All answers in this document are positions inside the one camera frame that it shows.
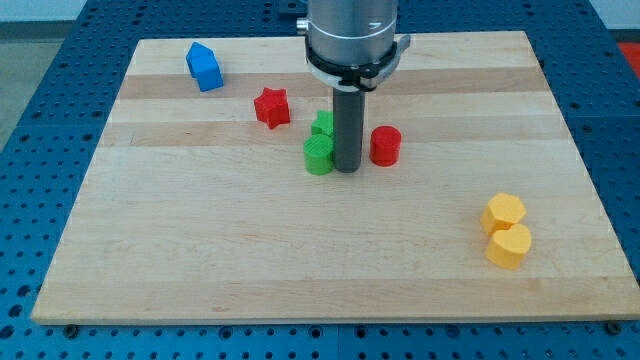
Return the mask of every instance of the blue pegboard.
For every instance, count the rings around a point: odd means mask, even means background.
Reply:
[[[0,154],[2,359],[640,359],[640,323],[42,327],[29,320],[141,38],[280,36],[275,0],[89,0]],[[525,30],[640,276],[640,84],[586,0],[400,0],[399,32]]]

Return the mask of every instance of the red cylinder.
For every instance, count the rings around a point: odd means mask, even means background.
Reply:
[[[379,126],[371,133],[369,158],[378,166],[391,166],[400,156],[402,134],[393,126]]]

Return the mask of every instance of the wood grain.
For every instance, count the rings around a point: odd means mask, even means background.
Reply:
[[[331,98],[302,39],[198,39],[225,74],[208,93],[184,72],[191,41],[139,43],[35,321],[640,317],[638,285],[524,33],[415,35],[367,96],[365,138],[396,126],[399,162],[320,177],[304,170],[302,143]],[[289,126],[255,121],[263,86],[287,88]],[[517,271],[484,257],[479,217],[499,191],[528,210],[533,247]]]

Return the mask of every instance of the blue house-shaped block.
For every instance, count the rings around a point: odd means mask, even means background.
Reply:
[[[206,46],[194,42],[187,53],[187,65],[191,77],[198,82],[200,91],[217,89],[224,85],[216,56]]]

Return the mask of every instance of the yellow block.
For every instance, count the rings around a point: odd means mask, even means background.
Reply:
[[[497,230],[508,230],[517,224],[527,214],[527,209],[515,195],[498,193],[484,209],[480,217],[482,228],[491,236]]]
[[[515,270],[531,248],[531,233],[522,224],[509,230],[498,230],[491,237],[485,254],[492,263],[505,269]]]

